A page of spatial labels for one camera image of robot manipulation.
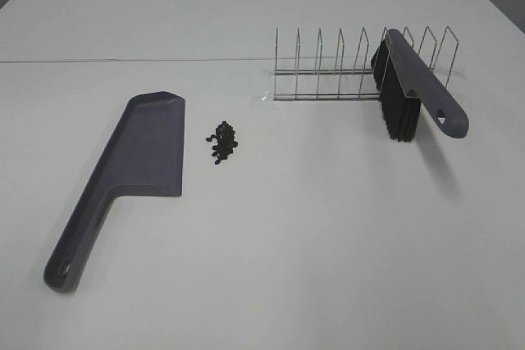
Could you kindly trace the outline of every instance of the brush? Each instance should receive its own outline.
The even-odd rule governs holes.
[[[467,135],[467,114],[398,30],[387,30],[372,69],[392,139],[413,140],[421,103],[443,133],[455,139]]]

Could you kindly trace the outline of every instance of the metal wire rack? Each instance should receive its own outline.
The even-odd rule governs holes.
[[[387,34],[387,28],[384,28],[381,34],[380,42]],[[410,29],[405,26],[403,29],[403,36],[414,48],[415,41]],[[421,51],[426,43],[431,46],[430,60],[427,63],[428,67],[435,71],[436,64],[442,54],[442,48],[447,36],[454,40],[454,54],[448,67],[445,87],[448,87],[450,76],[454,68],[454,62],[459,48],[459,40],[454,31],[447,26],[441,40],[439,42],[434,35],[432,29],[427,26],[423,31],[421,41],[418,45],[417,54],[421,56]],[[297,29],[295,36],[295,51],[293,59],[279,58],[279,29],[276,29],[276,47],[275,47],[275,70],[274,70],[274,90],[273,99],[281,101],[298,101],[298,100],[376,100],[379,98],[378,89],[370,91],[363,89],[363,82],[365,75],[371,75],[373,69],[369,66],[370,54],[370,39],[367,30],[363,27],[359,36],[358,46],[353,62],[346,58],[346,62],[350,64],[348,67],[345,64],[345,52],[347,52],[347,44],[342,29],[339,29],[337,34],[336,55],[334,57],[323,57],[323,49],[325,47],[323,41],[323,33],[321,28],[317,31],[317,46],[315,57],[304,57],[301,54],[301,32]],[[305,61],[309,61],[308,66],[304,66]],[[327,61],[334,61],[334,67],[327,67]],[[288,67],[283,67],[282,63],[287,63]],[[351,89],[343,89],[343,80],[347,75],[355,76],[352,84],[348,81],[347,85],[352,85]],[[278,83],[279,80],[286,79],[283,84],[284,88]]]

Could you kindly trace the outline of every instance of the pile of black seeds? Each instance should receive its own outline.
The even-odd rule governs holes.
[[[217,126],[215,134],[206,138],[206,141],[211,143],[214,139],[217,140],[217,145],[213,145],[212,156],[216,157],[215,164],[219,164],[223,160],[228,159],[228,155],[233,154],[233,148],[237,148],[237,141],[235,141],[235,130],[225,120]]]

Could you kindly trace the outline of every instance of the white tabletop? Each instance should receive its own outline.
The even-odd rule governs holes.
[[[396,143],[378,102],[261,100],[272,60],[0,64],[0,348],[525,347],[523,34],[487,0],[297,1],[0,11],[4,61],[271,58],[276,25],[452,25],[471,121],[454,140],[423,114]],[[126,101],[158,90],[186,99],[183,195],[117,199],[54,293],[43,268]],[[214,166],[222,120],[240,145]]]

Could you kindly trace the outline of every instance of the brush bristles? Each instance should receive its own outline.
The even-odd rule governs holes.
[[[388,66],[386,74],[384,74],[387,61]],[[412,141],[418,127],[421,100],[404,96],[394,65],[389,57],[385,40],[381,42],[372,58],[372,68],[377,89],[381,89],[379,101],[381,102],[383,119],[388,134],[392,139],[398,141]]]

